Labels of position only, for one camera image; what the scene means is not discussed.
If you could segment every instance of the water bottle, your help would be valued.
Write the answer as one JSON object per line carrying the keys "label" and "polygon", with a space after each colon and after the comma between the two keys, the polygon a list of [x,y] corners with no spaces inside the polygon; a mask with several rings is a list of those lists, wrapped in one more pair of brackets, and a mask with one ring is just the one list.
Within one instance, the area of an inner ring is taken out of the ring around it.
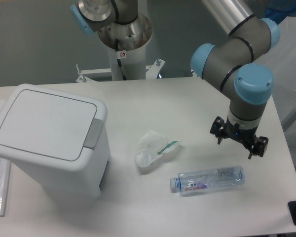
{"label": "water bottle", "polygon": [[206,192],[217,188],[239,186],[244,184],[245,175],[241,166],[220,169],[207,169],[189,173],[179,173],[177,178],[170,179],[173,192],[188,194]]}

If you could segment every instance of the plastic wrapper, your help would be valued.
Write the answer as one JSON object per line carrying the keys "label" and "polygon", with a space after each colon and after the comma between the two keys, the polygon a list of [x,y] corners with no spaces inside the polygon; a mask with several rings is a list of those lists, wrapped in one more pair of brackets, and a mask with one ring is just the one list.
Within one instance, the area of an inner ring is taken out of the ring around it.
{"label": "plastic wrapper", "polygon": [[136,164],[144,168],[161,158],[165,153],[173,151],[181,141],[169,142],[168,138],[155,131],[149,131],[139,141],[135,155]]}

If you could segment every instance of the bottle cap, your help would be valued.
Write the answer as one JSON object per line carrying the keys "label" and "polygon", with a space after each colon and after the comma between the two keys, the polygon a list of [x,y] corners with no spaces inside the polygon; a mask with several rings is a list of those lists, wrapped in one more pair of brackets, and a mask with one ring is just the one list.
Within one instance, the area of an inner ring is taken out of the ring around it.
{"label": "bottle cap", "polygon": [[176,193],[177,191],[180,190],[180,185],[181,183],[177,178],[170,179],[170,188],[173,193]]}

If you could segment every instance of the black cable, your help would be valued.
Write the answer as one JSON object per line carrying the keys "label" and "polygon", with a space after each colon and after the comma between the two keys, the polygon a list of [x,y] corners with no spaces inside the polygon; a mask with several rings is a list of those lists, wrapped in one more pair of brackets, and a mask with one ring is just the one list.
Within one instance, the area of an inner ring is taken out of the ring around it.
{"label": "black cable", "polygon": [[[115,39],[115,52],[118,52],[118,43],[119,43],[119,40]],[[123,72],[123,69],[122,69],[122,62],[121,62],[121,60],[119,58],[117,59],[117,64],[118,64],[118,66],[120,68],[120,72],[122,73],[123,80],[127,80],[127,78],[126,78],[126,76],[125,76],[125,74]]]}

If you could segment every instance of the white table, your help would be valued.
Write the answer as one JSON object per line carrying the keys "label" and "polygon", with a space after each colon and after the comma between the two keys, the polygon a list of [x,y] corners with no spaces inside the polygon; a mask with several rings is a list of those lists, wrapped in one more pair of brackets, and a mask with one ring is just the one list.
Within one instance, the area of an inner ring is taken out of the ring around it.
{"label": "white table", "polygon": [[[296,200],[296,173],[272,98],[257,136],[269,138],[263,158],[209,133],[229,101],[199,78],[55,84],[46,87],[102,99],[109,110],[112,162],[98,200],[48,195],[12,166],[0,236],[151,237],[248,236],[296,232],[287,203]],[[6,99],[13,87],[0,87]],[[134,162],[138,139],[149,129],[181,148],[148,170]],[[241,165],[239,189],[199,196],[173,194],[178,172]]]}

